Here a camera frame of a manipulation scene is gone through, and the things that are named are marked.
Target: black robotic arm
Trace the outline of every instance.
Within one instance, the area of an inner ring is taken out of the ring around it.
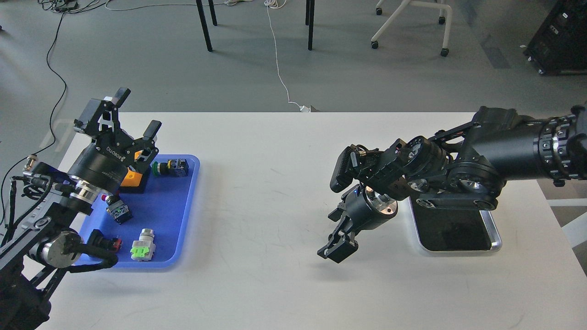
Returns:
[[[555,186],[584,180],[586,133],[583,106],[538,120],[514,109],[481,107],[472,121],[429,139],[398,139],[385,151],[351,145],[338,158],[330,188],[339,193],[354,179],[360,183],[329,215],[340,223],[318,255],[341,262],[358,249],[359,231],[395,215],[382,213],[386,208],[374,207],[374,201],[392,206],[412,195],[426,208],[494,210],[508,180],[551,178]]]

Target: white table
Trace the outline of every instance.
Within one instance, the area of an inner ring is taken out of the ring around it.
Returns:
[[[162,271],[68,274],[41,329],[586,329],[587,278],[535,181],[498,199],[495,254],[425,254],[401,202],[341,264],[316,255],[334,229],[328,184],[344,147],[384,149],[472,115],[122,113],[129,134],[161,120],[161,153],[201,161],[182,257]],[[60,169],[88,142],[78,135]]]

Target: power cord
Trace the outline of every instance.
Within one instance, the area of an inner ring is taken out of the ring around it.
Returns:
[[[287,86],[285,86],[284,80],[281,78],[281,75],[279,74],[279,60],[277,59],[277,39],[275,38],[275,31],[273,31],[273,26],[271,24],[271,15],[269,14],[269,8],[279,9],[279,8],[283,7],[286,2],[287,2],[287,0],[285,0],[283,2],[283,4],[281,6],[279,6],[279,4],[277,3],[277,0],[265,0],[265,6],[267,7],[267,17],[269,18],[269,27],[271,28],[271,33],[273,34],[273,42],[275,44],[275,65],[277,66],[277,77],[279,77],[279,81],[281,81],[281,84],[284,86],[285,92],[288,95],[288,103],[292,103],[292,104],[297,105],[299,107],[299,110],[303,111],[304,106],[301,106],[301,105],[297,104],[296,102],[291,101],[291,99],[289,98],[289,89]]]
[[[265,6],[267,6],[267,8],[271,8],[271,9],[279,9],[279,8],[285,6],[287,1],[288,0],[284,0],[284,2],[280,6],[279,3],[277,3],[277,0],[265,0]]]
[[[68,84],[65,82],[63,77],[61,77],[60,74],[58,74],[55,70],[53,70],[53,68],[49,64],[49,55],[51,54],[51,51],[53,51],[53,49],[55,47],[55,43],[57,42],[57,36],[59,35],[59,29],[61,28],[61,23],[63,22],[63,17],[65,17],[65,13],[61,14],[61,18],[59,20],[59,25],[57,26],[57,31],[55,32],[55,38],[53,39],[53,43],[51,43],[51,47],[49,47],[49,50],[47,51],[47,55],[45,56],[45,62],[47,63],[47,67],[49,67],[49,70],[51,70],[54,74],[56,74],[57,77],[59,77],[59,79],[61,79],[61,81],[63,82],[63,92],[61,93],[59,100],[57,100],[57,103],[55,103],[53,110],[51,110],[51,115],[49,116],[49,131],[51,132],[53,142],[49,143],[48,146],[35,152],[35,154],[39,154],[40,152],[47,150],[48,148],[53,146],[55,144],[55,142],[57,141],[57,138],[55,137],[55,132],[53,131],[53,126],[52,126],[53,115],[55,114],[55,109],[57,109],[57,106],[59,105],[59,103],[61,102],[65,93],[68,90]],[[4,220],[6,219],[6,206],[4,205],[4,182],[6,182],[6,178],[8,177],[8,173],[10,173],[10,171],[12,171],[12,169],[14,169],[20,162],[24,161],[25,159],[26,159],[26,157],[17,161],[14,165],[12,165],[12,167],[10,169],[8,169],[8,171],[6,171],[6,174],[4,175],[4,178],[2,179],[2,184],[0,185],[0,201],[2,203],[2,220],[0,220],[0,225],[3,224]]]
[[[226,0],[224,1],[224,4],[226,6],[234,6],[236,4],[238,4],[239,2],[251,2],[253,0]]]
[[[88,5],[79,9],[65,10],[67,5],[65,1],[60,0],[37,0],[37,3],[41,5],[44,11],[52,11],[58,14],[81,14],[83,12],[89,12],[93,9],[101,7],[106,3],[100,3],[100,0],[92,0]]]

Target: robotic arm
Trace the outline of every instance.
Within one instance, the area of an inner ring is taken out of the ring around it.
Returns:
[[[520,116],[514,109],[481,107],[472,121],[387,150],[351,145],[336,163],[330,189],[336,193],[354,179],[328,217],[340,221],[318,255],[341,262],[358,249],[355,236],[374,229],[397,212],[397,200],[416,195],[426,208],[495,210],[507,180],[587,178],[587,114],[550,119]]]
[[[114,266],[116,254],[87,245],[70,228],[78,213],[89,215],[98,195],[113,195],[127,169],[144,173],[158,153],[156,133],[161,122],[152,120],[143,137],[133,139],[120,128],[118,108],[130,90],[120,88],[114,97],[92,99],[74,129],[92,138],[71,169],[61,172],[29,157],[23,176],[12,178],[10,216],[0,245],[0,330],[35,329],[49,319],[49,298],[66,272],[86,272]],[[136,151],[141,151],[135,159]],[[25,195],[36,200],[16,220],[16,181],[23,181]],[[100,258],[93,265],[72,264],[81,254]],[[23,258],[44,268],[31,280],[22,275]],[[45,288],[37,287],[50,277]]]

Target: white cable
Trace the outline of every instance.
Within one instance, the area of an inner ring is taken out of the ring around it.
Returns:
[[[265,0],[265,6],[267,6],[267,8],[271,8],[271,9],[279,9],[279,8],[285,6],[285,3],[287,1],[288,0],[284,0],[282,5],[280,6],[279,3],[277,3],[277,0]]]
[[[295,105],[297,105],[300,109],[302,109],[302,106],[291,101],[291,99],[289,98],[289,90],[287,88],[287,86],[285,86],[285,83],[283,81],[283,79],[281,79],[281,75],[279,74],[279,61],[277,60],[277,39],[275,39],[275,32],[273,31],[273,26],[271,26],[271,16],[269,15],[269,8],[270,6],[265,4],[267,6],[267,17],[269,17],[269,27],[271,28],[271,33],[273,34],[273,42],[275,44],[275,65],[277,65],[277,77],[279,77],[279,81],[281,81],[281,84],[284,86],[286,93],[288,94],[288,103],[293,103]]]
[[[251,2],[253,0],[226,0],[224,1],[224,4],[226,6],[234,6],[236,4],[238,4],[239,2]]]

